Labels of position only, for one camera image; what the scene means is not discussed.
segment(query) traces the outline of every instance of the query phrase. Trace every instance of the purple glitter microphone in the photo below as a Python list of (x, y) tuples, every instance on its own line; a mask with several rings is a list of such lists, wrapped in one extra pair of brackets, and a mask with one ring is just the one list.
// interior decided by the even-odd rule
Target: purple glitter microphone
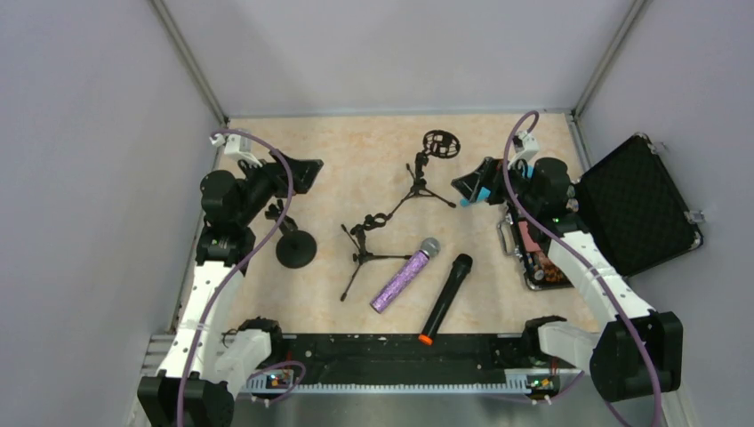
[(382, 313), (388, 308), (391, 302), (395, 300), (409, 283), (419, 274), (419, 271), (427, 265), (429, 258), (434, 257), (440, 252), (440, 242), (436, 238), (425, 238), (421, 242), (419, 250), (408, 261), (403, 268), (382, 288), (379, 294), (374, 297), (370, 304), (378, 313)]

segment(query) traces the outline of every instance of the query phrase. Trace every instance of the beige floor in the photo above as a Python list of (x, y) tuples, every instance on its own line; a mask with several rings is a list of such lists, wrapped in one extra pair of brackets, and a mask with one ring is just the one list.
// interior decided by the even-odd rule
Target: beige floor
[[(433, 199), (405, 203), (384, 229), (367, 234), (376, 254), (412, 254), (426, 237), (442, 245), (436, 259), (381, 315), (371, 299), (401, 267), (403, 260), (366, 264), (346, 302), (339, 297), (355, 268), (354, 246), (341, 231), (366, 214), (388, 212), (408, 191), (421, 137), (445, 129), (461, 141), (461, 153), (450, 160), (432, 158), (425, 168), (430, 189), (458, 201), (452, 178), (473, 171), (484, 156), (498, 157), (519, 115), (400, 117), (307, 117), (236, 119), (244, 128), (294, 158), (325, 161), (314, 188), (297, 196), (289, 215), (318, 244), (317, 258), (301, 270), (282, 267), (275, 257), (278, 232), (249, 267), (229, 316), (229, 327), (263, 316), (280, 322), (286, 333), (418, 333), (445, 283), (457, 254), (473, 257), (474, 267), (448, 312), (441, 333), (520, 332), (529, 318), (557, 314), (589, 330), (596, 323), (573, 289), (532, 292), (524, 287), (516, 262), (503, 257), (495, 233), (500, 210), (489, 205), (451, 209)], [(568, 163), (572, 178), (581, 168), (562, 115), (542, 115), (535, 135), (543, 156)], [(265, 158), (264, 150), (256, 150)], [(221, 168), (240, 175), (235, 165)], [(259, 215), (252, 223), (258, 240), (272, 225)]]

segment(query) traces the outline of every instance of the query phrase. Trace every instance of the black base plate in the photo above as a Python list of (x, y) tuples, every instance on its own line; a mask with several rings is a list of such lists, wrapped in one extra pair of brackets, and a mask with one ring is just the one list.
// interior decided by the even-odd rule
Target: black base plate
[(314, 260), (317, 241), (306, 231), (291, 231), (277, 242), (275, 254), (284, 267), (300, 269)]
[(428, 346), (417, 334), (296, 334), (278, 345), (306, 365), (304, 384), (505, 383), (505, 369), (549, 365), (533, 364), (520, 335), (439, 334)]

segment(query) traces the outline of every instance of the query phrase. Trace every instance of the white wall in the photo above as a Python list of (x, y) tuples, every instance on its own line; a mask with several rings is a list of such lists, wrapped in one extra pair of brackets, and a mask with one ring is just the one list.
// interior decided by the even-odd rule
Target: white wall
[(146, 1), (0, 5), (2, 425), (123, 425), (215, 123)]
[(630, 0), (169, 0), (226, 114), (571, 108)]
[(686, 202), (709, 217), (702, 249), (632, 280), (684, 323), (702, 425), (751, 425), (752, 22), (749, 0), (653, 2), (582, 120), (596, 159), (636, 131), (664, 141)]

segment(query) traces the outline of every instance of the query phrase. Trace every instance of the round black base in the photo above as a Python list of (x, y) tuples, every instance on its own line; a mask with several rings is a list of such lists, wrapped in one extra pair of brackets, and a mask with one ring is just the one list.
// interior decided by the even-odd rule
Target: round black base
[(317, 241), (306, 231), (291, 231), (277, 242), (275, 254), (284, 267), (300, 269), (314, 259)]

